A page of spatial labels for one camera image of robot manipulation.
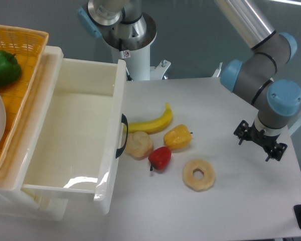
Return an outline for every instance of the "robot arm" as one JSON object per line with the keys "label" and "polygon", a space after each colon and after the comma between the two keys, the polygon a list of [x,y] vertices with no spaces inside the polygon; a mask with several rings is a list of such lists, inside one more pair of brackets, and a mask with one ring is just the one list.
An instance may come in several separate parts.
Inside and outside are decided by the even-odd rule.
{"label": "robot arm", "polygon": [[102,36],[112,60],[125,59],[134,80],[150,79],[150,45],[157,35],[154,20],[141,10],[141,0],[89,0],[77,11],[93,37]]}
{"label": "robot arm", "polygon": [[[267,161],[279,161],[287,145],[276,140],[299,108],[301,89],[292,81],[273,82],[272,76],[293,57],[296,41],[287,33],[278,34],[251,0],[215,3],[254,53],[245,63],[229,63],[220,79],[228,90],[259,110],[252,127],[243,120],[234,134],[239,144],[246,140],[263,147]],[[112,49],[113,60],[125,58],[118,53],[131,52],[126,64],[133,78],[149,79],[149,46],[157,32],[152,18],[141,11],[141,0],[89,0],[78,17],[84,26],[87,18],[91,20],[91,26],[85,27],[91,35],[98,28]]]}
{"label": "robot arm", "polygon": [[296,52],[296,41],[287,33],[278,34],[250,0],[215,0],[254,55],[242,63],[233,60],[221,75],[221,83],[256,107],[259,112],[252,127],[242,121],[234,134],[262,146],[269,158],[280,161],[286,144],[276,139],[301,103],[300,87],[287,80],[273,82],[272,76]]}

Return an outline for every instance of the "banana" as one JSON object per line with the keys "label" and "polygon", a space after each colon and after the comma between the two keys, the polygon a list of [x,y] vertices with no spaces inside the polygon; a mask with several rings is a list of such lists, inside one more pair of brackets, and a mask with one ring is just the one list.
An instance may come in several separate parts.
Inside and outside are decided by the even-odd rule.
{"label": "banana", "polygon": [[171,110],[170,104],[165,104],[164,113],[156,119],[149,120],[147,122],[132,122],[128,123],[128,133],[134,133],[137,131],[146,132],[147,134],[152,134],[160,132],[165,129],[173,118],[173,112]]}

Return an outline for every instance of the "green bell pepper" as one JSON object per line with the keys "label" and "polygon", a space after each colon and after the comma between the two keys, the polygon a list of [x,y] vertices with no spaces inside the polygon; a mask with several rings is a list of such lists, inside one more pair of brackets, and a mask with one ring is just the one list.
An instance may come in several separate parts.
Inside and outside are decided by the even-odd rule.
{"label": "green bell pepper", "polygon": [[0,87],[10,84],[21,76],[21,67],[15,55],[0,50]]}

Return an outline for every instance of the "white drawer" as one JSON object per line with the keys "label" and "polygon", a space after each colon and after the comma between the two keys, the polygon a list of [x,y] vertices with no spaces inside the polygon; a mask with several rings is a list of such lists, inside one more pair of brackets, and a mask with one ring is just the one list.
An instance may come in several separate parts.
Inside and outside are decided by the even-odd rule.
{"label": "white drawer", "polygon": [[[30,163],[20,168],[19,188],[33,197],[95,201],[107,214],[122,137],[125,83],[122,60],[63,59],[33,154],[25,154]],[[32,101],[36,106],[36,97]]]}

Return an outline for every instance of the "yellow bell pepper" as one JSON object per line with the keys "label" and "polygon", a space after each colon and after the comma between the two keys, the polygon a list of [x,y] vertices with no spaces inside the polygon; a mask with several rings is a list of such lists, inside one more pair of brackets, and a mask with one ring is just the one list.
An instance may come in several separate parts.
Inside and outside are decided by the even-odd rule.
{"label": "yellow bell pepper", "polygon": [[164,144],[170,150],[183,148],[192,140],[186,125],[178,125],[164,135]]}

